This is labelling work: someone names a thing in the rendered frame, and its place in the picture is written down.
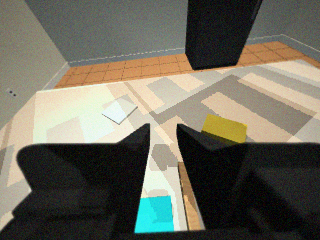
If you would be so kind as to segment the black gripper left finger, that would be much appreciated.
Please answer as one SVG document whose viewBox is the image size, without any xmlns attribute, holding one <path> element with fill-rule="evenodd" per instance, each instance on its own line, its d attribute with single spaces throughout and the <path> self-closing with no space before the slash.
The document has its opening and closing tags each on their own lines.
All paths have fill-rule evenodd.
<svg viewBox="0 0 320 240">
<path fill-rule="evenodd" d="M 21 148 L 17 163 L 29 187 L 112 185 L 121 234 L 135 233 L 150 149 L 150 123 L 117 143 L 36 143 Z"/>
</svg>

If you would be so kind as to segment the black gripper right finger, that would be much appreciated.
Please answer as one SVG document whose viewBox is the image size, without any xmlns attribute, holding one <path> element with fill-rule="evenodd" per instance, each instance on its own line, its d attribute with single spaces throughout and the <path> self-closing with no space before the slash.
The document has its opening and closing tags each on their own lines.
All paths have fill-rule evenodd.
<svg viewBox="0 0 320 240">
<path fill-rule="evenodd" d="M 320 143 L 243 142 L 227 145 L 182 123 L 178 147 L 205 230 L 226 229 L 249 171 L 254 167 L 320 169 Z"/>
</svg>

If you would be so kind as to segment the tan wooden strip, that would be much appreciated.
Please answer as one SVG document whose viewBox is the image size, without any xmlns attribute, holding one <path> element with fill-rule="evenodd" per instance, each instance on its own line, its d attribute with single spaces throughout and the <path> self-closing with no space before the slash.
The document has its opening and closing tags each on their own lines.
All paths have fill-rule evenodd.
<svg viewBox="0 0 320 240">
<path fill-rule="evenodd" d="M 187 175 L 184 162 L 178 162 L 178 174 L 186 217 L 187 231 L 201 230 L 192 187 Z"/>
</svg>

